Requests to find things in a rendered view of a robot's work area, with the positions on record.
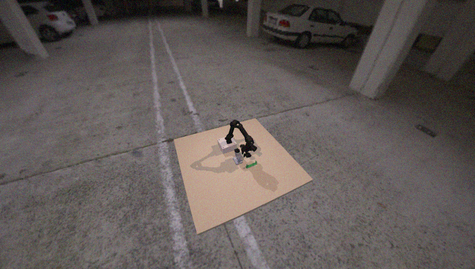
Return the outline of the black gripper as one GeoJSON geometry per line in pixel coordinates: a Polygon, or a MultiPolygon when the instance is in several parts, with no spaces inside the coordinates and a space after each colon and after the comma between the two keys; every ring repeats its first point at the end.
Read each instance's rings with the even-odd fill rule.
{"type": "Polygon", "coordinates": [[[241,148],[242,154],[244,154],[244,152],[245,152],[244,157],[251,157],[251,154],[248,153],[248,151],[249,151],[250,148],[245,147],[244,144],[243,144],[243,145],[240,145],[240,148],[241,148]]]}

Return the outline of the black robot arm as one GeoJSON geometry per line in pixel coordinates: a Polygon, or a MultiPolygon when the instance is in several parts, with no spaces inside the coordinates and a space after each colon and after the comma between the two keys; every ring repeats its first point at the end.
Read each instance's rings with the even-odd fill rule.
{"type": "Polygon", "coordinates": [[[254,141],[253,141],[253,138],[247,134],[246,130],[244,129],[243,125],[238,121],[238,120],[233,120],[232,122],[230,122],[230,130],[229,130],[229,134],[225,137],[225,140],[227,142],[227,144],[230,144],[232,143],[231,139],[233,138],[233,131],[234,131],[234,128],[238,128],[240,130],[240,132],[243,134],[243,136],[245,137],[245,147],[247,148],[250,148],[249,151],[256,151],[257,150],[257,147],[254,146],[254,141]],[[237,125],[239,124],[239,125],[237,125]]]}

